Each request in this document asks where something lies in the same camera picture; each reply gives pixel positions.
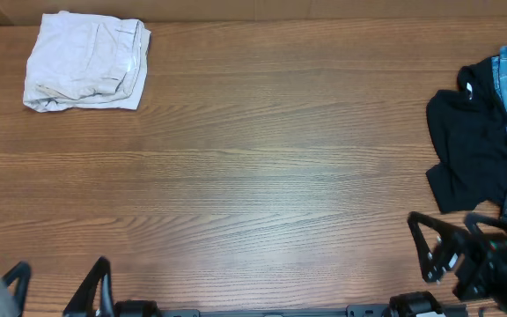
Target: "white fabric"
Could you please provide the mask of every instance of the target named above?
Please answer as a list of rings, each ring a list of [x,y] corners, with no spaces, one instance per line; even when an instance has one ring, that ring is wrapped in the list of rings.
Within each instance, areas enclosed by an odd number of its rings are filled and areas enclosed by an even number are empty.
[[[135,20],[44,14],[26,65],[26,106],[39,111],[71,107],[136,110],[147,73],[150,31]]]

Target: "black garment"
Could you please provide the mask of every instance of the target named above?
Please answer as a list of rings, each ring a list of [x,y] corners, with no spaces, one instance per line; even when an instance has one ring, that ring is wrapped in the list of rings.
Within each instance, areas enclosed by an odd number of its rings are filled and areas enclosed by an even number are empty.
[[[502,206],[507,114],[494,88],[491,58],[463,67],[457,84],[458,92],[438,91],[426,110],[431,142],[441,160],[426,173],[431,190],[442,213],[473,210],[485,200]]]

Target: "black fabric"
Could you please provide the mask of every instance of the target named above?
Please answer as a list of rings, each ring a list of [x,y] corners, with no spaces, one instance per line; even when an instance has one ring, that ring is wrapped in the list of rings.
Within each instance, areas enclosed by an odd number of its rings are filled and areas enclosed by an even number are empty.
[[[441,161],[426,173],[431,190],[442,213],[473,210],[485,200],[502,206],[507,114],[494,88],[491,58],[463,67],[457,84],[458,92],[438,91],[426,110],[431,142]]]

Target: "brown wooden tabletop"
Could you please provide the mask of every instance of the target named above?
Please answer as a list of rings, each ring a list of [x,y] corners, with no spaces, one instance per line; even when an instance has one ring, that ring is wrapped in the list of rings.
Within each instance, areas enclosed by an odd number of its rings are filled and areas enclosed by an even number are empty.
[[[38,27],[0,27],[0,274],[31,263],[29,315],[61,312],[100,255],[115,299],[165,309],[456,302],[406,225],[439,216],[425,106],[507,45],[507,18],[147,27],[137,111],[46,114],[22,104]]]

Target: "wooden table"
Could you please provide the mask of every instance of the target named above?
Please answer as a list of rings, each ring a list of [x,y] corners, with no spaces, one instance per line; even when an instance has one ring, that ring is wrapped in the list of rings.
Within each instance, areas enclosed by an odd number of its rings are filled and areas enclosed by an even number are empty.
[[[38,27],[0,27],[0,274],[33,266],[27,315],[59,315],[102,254],[115,299],[162,308],[456,301],[406,225],[439,216],[425,106],[507,18],[147,27],[137,111],[52,114],[22,105]]]

